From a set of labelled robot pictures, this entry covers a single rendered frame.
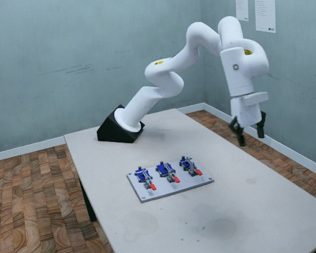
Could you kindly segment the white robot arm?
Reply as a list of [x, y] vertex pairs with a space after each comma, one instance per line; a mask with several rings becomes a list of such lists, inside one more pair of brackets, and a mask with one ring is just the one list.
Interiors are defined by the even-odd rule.
[[253, 92], [251, 78], [267, 73], [268, 63], [263, 49], [254, 41], [243, 39], [239, 21], [232, 16], [220, 20], [217, 34], [201, 22], [189, 26], [186, 46], [175, 56], [152, 62], [145, 69], [145, 77], [158, 87], [142, 87], [125, 109], [114, 113], [118, 124], [137, 133], [140, 121], [160, 99], [178, 95], [184, 82], [174, 72], [192, 67], [200, 57], [198, 45], [220, 57], [230, 96], [242, 98], [243, 106], [268, 100], [266, 92]]

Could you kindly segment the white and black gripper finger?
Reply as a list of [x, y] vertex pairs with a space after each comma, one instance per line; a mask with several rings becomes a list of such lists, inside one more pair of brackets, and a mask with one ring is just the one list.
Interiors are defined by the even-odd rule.
[[261, 116], [260, 122], [255, 124], [257, 126], [256, 133], [257, 133], [258, 139], [264, 139], [262, 127], [263, 127], [263, 124], [265, 122], [265, 113], [260, 111], [260, 116]]
[[239, 147], [244, 147], [244, 139], [243, 135], [241, 135], [243, 128], [239, 127], [239, 124], [237, 123], [236, 128], [234, 129], [233, 125], [236, 122], [236, 116], [233, 117], [233, 119], [230, 121], [230, 123], [227, 125], [227, 128], [236, 135], [237, 144]]

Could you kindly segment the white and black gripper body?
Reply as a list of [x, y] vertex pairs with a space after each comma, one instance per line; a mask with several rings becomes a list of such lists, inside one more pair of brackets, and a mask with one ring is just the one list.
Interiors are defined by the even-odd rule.
[[230, 100], [231, 118], [236, 116], [236, 125], [239, 124], [240, 128], [246, 128], [253, 124], [260, 122], [260, 111], [258, 104], [251, 106], [243, 106], [242, 98], [237, 97]]

